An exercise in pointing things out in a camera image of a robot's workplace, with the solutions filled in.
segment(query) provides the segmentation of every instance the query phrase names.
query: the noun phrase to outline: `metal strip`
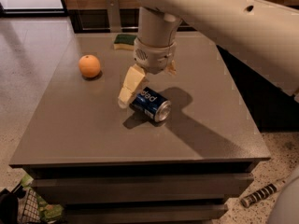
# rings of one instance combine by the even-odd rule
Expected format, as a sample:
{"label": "metal strip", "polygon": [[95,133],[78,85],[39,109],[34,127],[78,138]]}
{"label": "metal strip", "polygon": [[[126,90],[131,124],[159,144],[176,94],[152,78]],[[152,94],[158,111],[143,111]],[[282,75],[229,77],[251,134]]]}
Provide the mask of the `metal strip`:
{"label": "metal strip", "polygon": [[106,0],[111,33],[121,33],[121,15],[119,0]]}

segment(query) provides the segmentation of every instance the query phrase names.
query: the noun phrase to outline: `screw hole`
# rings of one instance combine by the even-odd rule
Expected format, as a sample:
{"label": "screw hole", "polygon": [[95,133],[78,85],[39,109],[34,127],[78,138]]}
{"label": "screw hole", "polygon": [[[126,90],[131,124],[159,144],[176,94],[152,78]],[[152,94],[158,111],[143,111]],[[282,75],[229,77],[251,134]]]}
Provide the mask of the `screw hole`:
{"label": "screw hole", "polygon": [[253,9],[254,9],[254,6],[250,5],[250,6],[246,7],[244,11],[251,12]]}

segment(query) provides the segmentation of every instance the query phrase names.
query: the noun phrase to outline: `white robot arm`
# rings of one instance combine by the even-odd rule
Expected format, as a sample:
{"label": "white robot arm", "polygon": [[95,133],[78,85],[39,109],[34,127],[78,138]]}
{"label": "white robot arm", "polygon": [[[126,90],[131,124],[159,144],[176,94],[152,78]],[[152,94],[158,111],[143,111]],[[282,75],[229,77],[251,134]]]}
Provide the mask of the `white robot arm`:
{"label": "white robot arm", "polygon": [[184,20],[299,102],[299,12],[263,0],[137,0],[135,60],[159,73]]}

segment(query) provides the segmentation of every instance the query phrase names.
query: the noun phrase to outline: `blue can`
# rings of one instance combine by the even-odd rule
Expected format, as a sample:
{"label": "blue can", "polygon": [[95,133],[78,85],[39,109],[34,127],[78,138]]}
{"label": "blue can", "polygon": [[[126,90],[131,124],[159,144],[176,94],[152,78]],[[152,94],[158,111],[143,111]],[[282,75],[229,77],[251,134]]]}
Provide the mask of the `blue can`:
{"label": "blue can", "polygon": [[156,122],[165,120],[171,110],[171,102],[149,87],[136,96],[132,105]]}

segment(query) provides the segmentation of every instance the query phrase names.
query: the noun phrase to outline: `concrete floor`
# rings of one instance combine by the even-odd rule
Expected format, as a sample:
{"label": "concrete floor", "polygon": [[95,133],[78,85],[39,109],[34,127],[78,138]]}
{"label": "concrete floor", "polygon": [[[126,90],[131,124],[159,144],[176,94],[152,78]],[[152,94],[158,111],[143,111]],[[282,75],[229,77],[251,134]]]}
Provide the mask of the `concrete floor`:
{"label": "concrete floor", "polygon": [[[47,88],[68,42],[74,36],[68,18],[0,19],[0,190],[12,189],[24,175],[9,160]],[[253,171],[255,181],[241,197],[287,177],[299,162],[299,133],[263,133],[272,153]],[[266,223],[277,194],[244,208],[228,201],[217,224]]]}

